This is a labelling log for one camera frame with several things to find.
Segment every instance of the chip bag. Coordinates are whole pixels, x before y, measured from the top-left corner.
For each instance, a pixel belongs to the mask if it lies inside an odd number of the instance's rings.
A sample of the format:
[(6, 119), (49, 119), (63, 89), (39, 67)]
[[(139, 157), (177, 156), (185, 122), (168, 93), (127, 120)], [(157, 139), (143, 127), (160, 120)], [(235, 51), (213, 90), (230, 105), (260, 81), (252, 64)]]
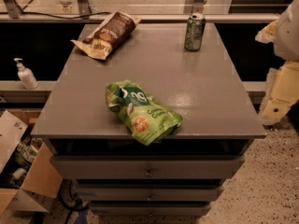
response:
[(118, 114), (132, 132), (132, 137), (146, 146), (174, 134), (183, 118), (154, 99), (131, 80), (106, 87), (107, 107)]
[(115, 12), (83, 41), (71, 41), (88, 56), (105, 60), (112, 50), (130, 35), (140, 21), (140, 17), (134, 19), (129, 14)]

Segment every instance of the table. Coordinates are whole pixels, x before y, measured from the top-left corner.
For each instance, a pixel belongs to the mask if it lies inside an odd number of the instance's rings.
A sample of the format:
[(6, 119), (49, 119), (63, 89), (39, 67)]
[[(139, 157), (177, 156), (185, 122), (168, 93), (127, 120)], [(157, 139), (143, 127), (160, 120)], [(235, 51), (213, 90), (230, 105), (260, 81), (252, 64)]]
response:
[[(79, 39), (95, 29), (85, 25)], [(184, 49), (185, 23), (139, 24), (106, 61), (74, 48), (32, 131), (98, 215), (202, 216), (265, 130), (213, 23)], [(134, 142), (105, 87), (131, 79), (183, 118), (176, 135)]]

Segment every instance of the pump bottle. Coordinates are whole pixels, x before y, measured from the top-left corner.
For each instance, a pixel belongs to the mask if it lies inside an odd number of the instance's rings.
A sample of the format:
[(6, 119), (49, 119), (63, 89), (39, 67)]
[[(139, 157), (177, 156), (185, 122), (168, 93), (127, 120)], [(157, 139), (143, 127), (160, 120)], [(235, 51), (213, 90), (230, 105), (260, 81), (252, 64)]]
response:
[(29, 68), (26, 68), (20, 61), (22, 58), (15, 58), (14, 61), (17, 63), (18, 77), (28, 90), (35, 89), (38, 86), (36, 78)]

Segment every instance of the hand sanitizer bottle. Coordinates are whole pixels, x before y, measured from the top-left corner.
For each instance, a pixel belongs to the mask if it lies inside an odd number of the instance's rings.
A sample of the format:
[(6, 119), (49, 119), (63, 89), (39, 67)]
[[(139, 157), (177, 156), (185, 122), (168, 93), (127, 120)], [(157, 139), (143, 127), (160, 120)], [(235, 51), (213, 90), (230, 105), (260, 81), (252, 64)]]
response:
[(19, 69), (18, 77), (20, 78), (21, 82), (24, 84), (26, 89), (35, 89), (38, 86), (36, 78), (30, 69), (26, 68), (22, 63), (20, 63), (21, 60), (22, 58), (14, 59)]

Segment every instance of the green can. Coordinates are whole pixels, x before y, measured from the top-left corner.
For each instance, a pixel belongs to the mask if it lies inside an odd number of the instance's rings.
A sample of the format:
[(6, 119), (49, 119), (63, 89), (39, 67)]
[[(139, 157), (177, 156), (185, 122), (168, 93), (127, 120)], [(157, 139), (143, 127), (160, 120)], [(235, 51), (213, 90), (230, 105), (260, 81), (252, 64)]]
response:
[(185, 36), (185, 49), (199, 50), (202, 45), (205, 31), (206, 19), (201, 13), (193, 13), (187, 19), (187, 30)]

